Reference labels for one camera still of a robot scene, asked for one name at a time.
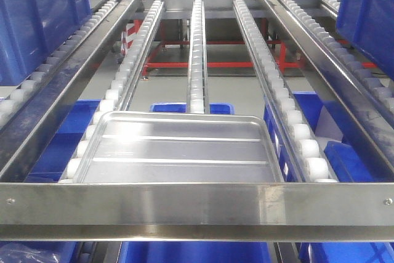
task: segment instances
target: blue storage crate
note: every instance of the blue storage crate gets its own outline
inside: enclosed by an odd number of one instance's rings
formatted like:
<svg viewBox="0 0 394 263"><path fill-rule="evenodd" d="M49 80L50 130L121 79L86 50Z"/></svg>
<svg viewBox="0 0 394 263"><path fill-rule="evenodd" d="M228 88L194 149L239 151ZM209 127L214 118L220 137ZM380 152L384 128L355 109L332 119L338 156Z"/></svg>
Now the blue storage crate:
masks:
<svg viewBox="0 0 394 263"><path fill-rule="evenodd" d="M99 100L77 101L25 182L57 182L89 125Z"/></svg>
<svg viewBox="0 0 394 263"><path fill-rule="evenodd" d="M99 100L80 100L75 103L25 182L46 183L59 180L99 103ZM17 243L30 249L58 254L60 256L59 263L87 262L82 261L83 256L88 259L88 254L78 257L78 243L74 241L2 241L0 242L0 250L8 243Z"/></svg>
<svg viewBox="0 0 394 263"><path fill-rule="evenodd" d="M234 115L234 106L229 103L211 103L209 108L211 109L211 114ZM155 103L151 105L150 111L185 113L186 103Z"/></svg>
<svg viewBox="0 0 394 263"><path fill-rule="evenodd" d="M352 146L328 142L324 152L340 182L373 182L374 178Z"/></svg>
<svg viewBox="0 0 394 263"><path fill-rule="evenodd" d="M266 243L209 241L124 242L119 263L269 263Z"/></svg>
<svg viewBox="0 0 394 263"><path fill-rule="evenodd" d="M77 261L76 257L78 250L76 245L77 242L74 241L23 241L23 242L1 241L0 257L8 253L7 251L4 250L4 248L12 249L13 246L16 246L16 249L19 249L18 247L21 246L21 247L27 247L29 249L32 249L33 251L43 251L47 254L47 256L50 256L52 253L56 254L59 258L58 263L70 263ZM22 261L16 261L15 259L12 258L6 258L4 260L3 257L1 262L35 262L35 260L29 259L28 257L24 257Z"/></svg>
<svg viewBox="0 0 394 263"><path fill-rule="evenodd" d="M305 243L300 248L302 263L392 263L392 255L388 243Z"/></svg>
<svg viewBox="0 0 394 263"><path fill-rule="evenodd" d="M89 14L89 0L0 0L0 85L21 83Z"/></svg>
<svg viewBox="0 0 394 263"><path fill-rule="evenodd" d="M337 31L394 79L393 0L341 0Z"/></svg>

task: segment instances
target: flow rack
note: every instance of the flow rack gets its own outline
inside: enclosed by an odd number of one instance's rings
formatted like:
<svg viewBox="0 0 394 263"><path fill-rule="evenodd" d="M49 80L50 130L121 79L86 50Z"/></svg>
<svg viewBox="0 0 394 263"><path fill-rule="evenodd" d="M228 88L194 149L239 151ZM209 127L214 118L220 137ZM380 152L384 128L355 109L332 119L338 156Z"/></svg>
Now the flow rack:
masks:
<svg viewBox="0 0 394 263"><path fill-rule="evenodd" d="M35 81L34 91L23 95L13 113L2 118L0 239L241 240L275 242L281 249L293 249L295 241L393 240L391 93L316 23L315 18L333 18L338 1L107 1L93 14L90 29L78 33L83 37L75 48L59 64L41 65L51 70L42 79L28 78ZM59 183L22 183L96 65L133 18L144 21ZM275 122L274 133L262 119L209 114L205 21L213 18L236 20L270 110L270 122ZM305 77L377 182L338 181L254 18L267 18L268 29L273 26L287 48L301 54ZM191 23L188 114L130 112L151 44L165 19L190 19ZM157 179L133 179L126 173L99 178L105 174L97 174L94 159L108 161L112 151L105 154L104 148L110 145L103 143L116 141L117 136L125 139L126 134L134 136L134 142L125 141L125 146L135 153L127 158L119 148L116 152L123 164L146 168L153 161L153 156L139 155L139 139L162 145L158 150L162 153L166 139L176 138L185 147L184 155L171 155L170 150L167 155L158 153L154 161L164 169ZM215 148L210 150L206 142ZM238 142L244 150L233 145ZM204 158L193 154L197 145L206 151ZM199 164L204 174L190 177L190 163ZM218 163L226 170L210 166ZM166 174L169 166L173 179ZM292 182L285 182L284 170L291 172ZM120 243L105 246L108 257L119 255Z"/></svg>

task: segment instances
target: metal frame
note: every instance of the metal frame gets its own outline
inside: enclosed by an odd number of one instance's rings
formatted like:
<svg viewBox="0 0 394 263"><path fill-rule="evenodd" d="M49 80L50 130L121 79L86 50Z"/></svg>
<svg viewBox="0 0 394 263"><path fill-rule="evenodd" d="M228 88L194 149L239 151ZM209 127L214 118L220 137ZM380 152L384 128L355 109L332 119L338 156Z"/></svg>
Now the metal frame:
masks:
<svg viewBox="0 0 394 263"><path fill-rule="evenodd" d="M393 184L0 184L0 239L390 241L390 192Z"/></svg>
<svg viewBox="0 0 394 263"><path fill-rule="evenodd" d="M185 4L188 0L182 0L177 10L173 6L176 0L163 1L167 13L171 14L172 10L175 15L189 14L193 3ZM219 9L212 6L220 1L203 1L207 14L220 17L222 10L232 9L233 0L226 0ZM290 16L284 16L286 11L277 0L261 1L271 14L271 19L276 20L285 31L287 29L293 41L298 41L297 45L309 63L315 61L315 71L322 78L327 78L325 67L335 66L335 72L329 73L336 74L340 82L345 79L338 74L340 65L334 63L336 61L329 53L323 54L322 48L295 26ZM107 22L86 39L53 80L6 127L0 135L2 181L23 179L79 97L107 49L133 17L133 12L138 6L140 12L144 11L150 4L150 0L119 0ZM256 9L257 2L253 2L251 7ZM328 98L336 99L343 105L344 114L352 120L352 126L358 127L355 131L359 133L355 135L362 136L370 144L366 153L374 153L372 157L379 156L376 163L383 164L383 168L391 165L389 160L385 161L387 155L381 154L387 149L378 149L381 144L390 145L391 138L388 138L390 141L387 144L369 134L358 121L360 110L357 107L360 105L357 104L366 102L364 107L371 108L368 109L372 112L370 114L378 116L380 113L362 97L363 93L356 86L353 89L338 87L338 84L330 84ZM354 102L346 101L349 96ZM356 108L354 113L351 112L352 108ZM392 168L387 166L387 171L391 173ZM393 192L394 184L391 183L0 183L0 239L388 241L394 237Z"/></svg>
<svg viewBox="0 0 394 263"><path fill-rule="evenodd" d="M119 4L0 134L0 181L23 181L105 58L139 0Z"/></svg>

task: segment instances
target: red metal frame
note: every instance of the red metal frame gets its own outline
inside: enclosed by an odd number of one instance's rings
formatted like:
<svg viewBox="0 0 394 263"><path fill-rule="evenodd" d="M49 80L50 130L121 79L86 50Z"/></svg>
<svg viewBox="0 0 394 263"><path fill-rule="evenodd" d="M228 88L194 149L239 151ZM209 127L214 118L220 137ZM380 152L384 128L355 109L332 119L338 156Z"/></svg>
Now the red metal frame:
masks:
<svg viewBox="0 0 394 263"><path fill-rule="evenodd" d="M142 21L134 20L135 31L138 32ZM300 60L296 62L287 62L286 61L286 45L279 39L277 40L267 40L268 39L268 20L262 18L261 20L261 32L266 39L267 44L280 44L280 52L279 57L276 58L276 62L279 66L279 69L283 73L286 68L300 68L304 64L305 61ZM146 64L144 65L142 75L146 76L148 74L149 68L187 68L187 62L152 62L153 59L157 56L160 49L169 45L189 45L189 41L166 41L166 33L164 29L163 23L160 23L160 35L161 42L153 49L149 57L147 58ZM338 42L342 44L347 44L348 42L345 40L339 40ZM244 44L244 41L208 41L207 44ZM374 63L363 63L366 68L375 68L376 65ZM253 67L252 62L209 62L207 64L209 68L249 68Z"/></svg>

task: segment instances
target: blue plastic bin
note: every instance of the blue plastic bin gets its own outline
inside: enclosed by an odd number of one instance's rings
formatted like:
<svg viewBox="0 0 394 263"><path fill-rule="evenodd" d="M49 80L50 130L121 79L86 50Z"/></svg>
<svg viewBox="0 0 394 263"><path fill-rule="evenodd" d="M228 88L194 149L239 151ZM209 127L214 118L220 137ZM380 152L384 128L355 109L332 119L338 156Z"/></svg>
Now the blue plastic bin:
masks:
<svg viewBox="0 0 394 263"><path fill-rule="evenodd" d="M124 242L119 263L269 263L266 243Z"/></svg>
<svg viewBox="0 0 394 263"><path fill-rule="evenodd" d="M25 182L57 182L88 126L99 100L77 101Z"/></svg>
<svg viewBox="0 0 394 263"><path fill-rule="evenodd" d="M21 83L89 14L89 0L0 0L0 85Z"/></svg>
<svg viewBox="0 0 394 263"><path fill-rule="evenodd" d="M2 251L2 247L8 247L11 249L12 245L8 244L15 244L25 246L29 249L35 250L35 251L42 251L45 252L47 256L50 256L52 253L56 254L59 257L59 263L74 263L77 261L77 242L74 241L24 241L24 242L18 242L18 241L1 241L0 242L0 255L6 254L7 252ZM13 261L10 258L2 258L3 260L1 262L17 262ZM25 258L25 260L21 262L33 262L32 259L30 261L27 261L28 259Z"/></svg>
<svg viewBox="0 0 394 263"><path fill-rule="evenodd" d="M312 130L315 131L323 103L315 92L295 92L293 93L297 100L300 108L302 109L309 125ZM276 146L275 151L279 159L279 166L283 174L283 178L286 182L294 182L294 169L292 164L289 162L289 155L283 147L283 140L279 134L278 125L273 119L273 113L270 108L264 109L263 119L267 125L268 133L271 137L271 141Z"/></svg>
<svg viewBox="0 0 394 263"><path fill-rule="evenodd" d="M234 115L234 106L229 103L211 103L209 107L211 109L211 114ZM155 103L151 105L150 111L185 113L186 103Z"/></svg>
<svg viewBox="0 0 394 263"><path fill-rule="evenodd" d="M393 0L341 0L337 31L394 79Z"/></svg>
<svg viewBox="0 0 394 263"><path fill-rule="evenodd" d="M80 100L75 103L25 182L46 183L59 180L99 103L99 100ZM78 243L74 241L2 241L0 242L0 250L8 243L22 244L31 249L47 251L48 254L58 254L60 256L59 263L85 262L82 257L88 257L88 254L78 257Z"/></svg>

